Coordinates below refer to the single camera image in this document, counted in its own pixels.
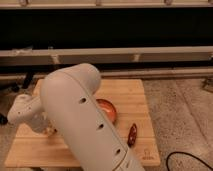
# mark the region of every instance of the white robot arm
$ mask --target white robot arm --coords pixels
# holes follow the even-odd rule
[[[8,120],[32,124],[45,111],[85,171],[144,171],[92,96],[100,80],[90,64],[57,70],[42,82],[40,99],[15,100]]]

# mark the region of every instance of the hole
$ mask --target hole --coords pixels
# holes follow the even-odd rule
[[[121,152],[121,150],[120,150],[120,149],[118,149],[118,150],[116,151],[115,155],[120,154],[120,152]]]
[[[98,129],[103,129],[104,128],[104,124],[99,125]]]
[[[126,168],[129,168],[130,161],[126,164]]]
[[[79,103],[82,104],[82,103],[85,103],[87,101],[86,98],[82,98],[81,100],[79,100]]]

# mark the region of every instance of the floor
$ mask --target floor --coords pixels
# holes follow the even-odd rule
[[[213,93],[202,89],[203,80],[143,81],[161,157],[160,166],[146,167],[146,171],[166,171],[165,159],[173,151],[192,153],[213,166]],[[7,113],[16,95],[9,90],[0,92],[1,113]],[[0,171],[29,171],[4,168],[15,132],[11,125],[0,127]],[[208,171],[183,155],[173,156],[169,164],[171,171]]]

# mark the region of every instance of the wooden cutting board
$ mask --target wooden cutting board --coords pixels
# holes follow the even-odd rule
[[[42,80],[39,80],[33,95],[39,95]],[[137,124],[138,136],[132,148],[143,166],[160,164],[158,148],[147,107],[141,80],[102,80],[96,98],[109,100],[116,107],[118,118],[116,129],[127,141],[129,129]],[[6,167],[78,167],[67,145],[59,134],[48,137],[31,131],[21,124],[5,161]]]

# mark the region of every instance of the small orange object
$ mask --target small orange object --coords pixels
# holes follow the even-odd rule
[[[109,120],[114,124],[117,117],[117,112],[114,105],[105,99],[97,99],[98,104],[108,116]]]

